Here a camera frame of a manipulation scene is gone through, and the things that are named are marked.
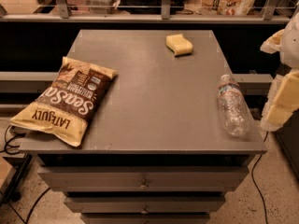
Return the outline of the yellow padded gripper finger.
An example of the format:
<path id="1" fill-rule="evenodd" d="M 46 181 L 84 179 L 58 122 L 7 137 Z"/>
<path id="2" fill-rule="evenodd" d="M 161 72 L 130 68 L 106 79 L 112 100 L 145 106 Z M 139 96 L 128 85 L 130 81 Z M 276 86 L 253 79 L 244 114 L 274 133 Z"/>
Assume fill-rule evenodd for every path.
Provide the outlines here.
<path id="1" fill-rule="evenodd" d="M 275 132 L 299 108 L 299 70 L 285 76 L 276 75 L 267 95 L 261 119 L 261 128 Z"/>
<path id="2" fill-rule="evenodd" d="M 269 53 L 269 54 L 273 54 L 277 51 L 280 51 L 280 42 L 281 42 L 283 33 L 284 33 L 284 30 L 281 29 L 281 30 L 277 31 L 276 33 L 274 33 L 273 35 L 271 35 L 269 38 L 267 38 L 262 43 L 260 50 L 265 53 Z"/>

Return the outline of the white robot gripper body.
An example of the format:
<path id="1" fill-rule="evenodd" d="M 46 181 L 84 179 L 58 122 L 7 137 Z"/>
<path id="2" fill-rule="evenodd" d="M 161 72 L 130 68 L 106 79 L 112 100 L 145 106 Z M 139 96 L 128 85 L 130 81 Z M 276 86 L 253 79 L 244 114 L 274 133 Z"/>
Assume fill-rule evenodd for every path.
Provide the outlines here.
<path id="1" fill-rule="evenodd" d="M 299 68 L 299 13 L 286 25 L 280 41 L 280 60 L 290 68 Z"/>

